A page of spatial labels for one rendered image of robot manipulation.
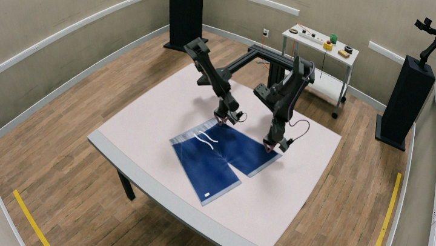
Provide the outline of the blue shorts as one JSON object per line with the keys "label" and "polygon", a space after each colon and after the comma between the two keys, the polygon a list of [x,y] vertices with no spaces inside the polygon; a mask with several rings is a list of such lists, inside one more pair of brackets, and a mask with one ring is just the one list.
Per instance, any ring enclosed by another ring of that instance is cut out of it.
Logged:
{"label": "blue shorts", "polygon": [[215,117],[169,141],[202,206],[242,184],[228,164],[251,178],[283,156]]}

